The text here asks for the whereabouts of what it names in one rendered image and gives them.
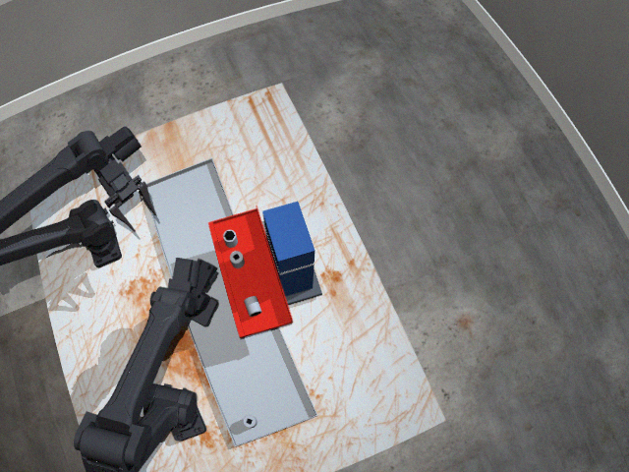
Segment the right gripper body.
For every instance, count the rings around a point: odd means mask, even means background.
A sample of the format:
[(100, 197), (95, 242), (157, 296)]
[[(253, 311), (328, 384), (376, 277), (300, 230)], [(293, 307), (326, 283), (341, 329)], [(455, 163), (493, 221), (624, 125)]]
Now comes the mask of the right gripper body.
[[(196, 295), (195, 295), (195, 297), (196, 297)], [(193, 315), (189, 315), (188, 317), (193, 319), (193, 320), (195, 320), (196, 322), (198, 322), (198, 323), (200, 323), (202, 325), (208, 325), (208, 323), (210, 321), (210, 317), (211, 317), (211, 315), (212, 315), (212, 313), (213, 313), (213, 311), (216, 308), (218, 303), (217, 303), (217, 301), (215, 301), (215, 300), (210, 298), (206, 309), (205, 310), (198, 310), (199, 302), (198, 302), (198, 298), (197, 297), (196, 297), (196, 299), (197, 299), (197, 308), (194, 311), (194, 314)]]

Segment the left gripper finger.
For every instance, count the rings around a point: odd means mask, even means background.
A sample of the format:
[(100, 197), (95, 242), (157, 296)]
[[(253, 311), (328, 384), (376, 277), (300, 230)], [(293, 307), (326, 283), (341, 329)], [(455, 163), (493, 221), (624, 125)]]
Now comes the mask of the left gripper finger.
[(152, 203), (150, 201), (150, 197), (149, 197), (149, 193), (148, 193), (148, 189), (147, 189), (147, 184), (144, 183), (142, 186), (139, 187), (139, 191), (140, 193), (142, 193), (142, 197), (144, 199), (144, 201), (146, 202), (146, 204), (148, 205), (148, 207), (150, 207), (150, 210), (153, 212), (154, 215), (156, 215), (156, 212), (152, 206)]
[(124, 214), (116, 206), (113, 209), (111, 209), (110, 212), (112, 213), (113, 216), (115, 216), (119, 220), (124, 221), (124, 223), (126, 223), (134, 232), (136, 232), (136, 230), (131, 225), (131, 223), (128, 221), (128, 219), (124, 216)]

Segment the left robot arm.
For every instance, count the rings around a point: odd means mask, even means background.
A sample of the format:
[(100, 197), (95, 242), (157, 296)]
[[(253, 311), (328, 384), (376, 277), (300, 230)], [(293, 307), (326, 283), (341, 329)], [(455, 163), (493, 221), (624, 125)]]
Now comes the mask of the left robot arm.
[[(95, 172), (98, 180), (112, 196), (132, 177), (111, 154), (124, 161), (139, 148), (141, 144), (127, 127), (100, 142), (93, 131), (80, 132), (48, 164), (0, 201), (0, 234), (59, 188), (92, 169), (100, 171)], [(88, 247), (96, 267), (121, 259), (114, 222), (105, 213), (107, 209), (98, 200), (88, 200), (71, 209), (62, 221), (1, 239), (0, 266), (74, 243)]]

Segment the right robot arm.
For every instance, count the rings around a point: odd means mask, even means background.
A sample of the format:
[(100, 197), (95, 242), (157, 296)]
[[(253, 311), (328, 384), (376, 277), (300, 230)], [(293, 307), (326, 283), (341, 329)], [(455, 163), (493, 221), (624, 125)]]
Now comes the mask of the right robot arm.
[(203, 290), (217, 270), (201, 259), (176, 258), (168, 288), (151, 293), (146, 326), (112, 396), (98, 415), (86, 412), (75, 433), (86, 472), (139, 472), (170, 430), (177, 442), (205, 432), (195, 392), (153, 382), (171, 341), (196, 310), (196, 297), (198, 310), (206, 309), (211, 297)]

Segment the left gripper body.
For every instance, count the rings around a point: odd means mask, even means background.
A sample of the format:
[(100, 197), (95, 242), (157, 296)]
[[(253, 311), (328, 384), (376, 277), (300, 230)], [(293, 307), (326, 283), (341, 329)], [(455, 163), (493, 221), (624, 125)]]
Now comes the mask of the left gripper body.
[[(145, 183), (145, 181), (142, 182), (141, 177), (138, 175), (134, 179), (132, 179), (130, 182), (128, 182), (127, 185), (125, 185), (122, 189), (120, 189), (119, 191), (114, 193), (112, 196), (110, 196), (104, 202), (106, 203), (108, 208), (110, 208), (114, 204), (117, 207), (120, 207), (123, 203), (125, 203), (127, 200), (129, 200), (134, 195), (133, 193), (136, 190), (138, 190), (139, 187), (142, 186), (144, 183)], [(113, 207), (115, 207), (115, 206), (113, 206)], [(110, 210), (112, 208), (110, 208)]]

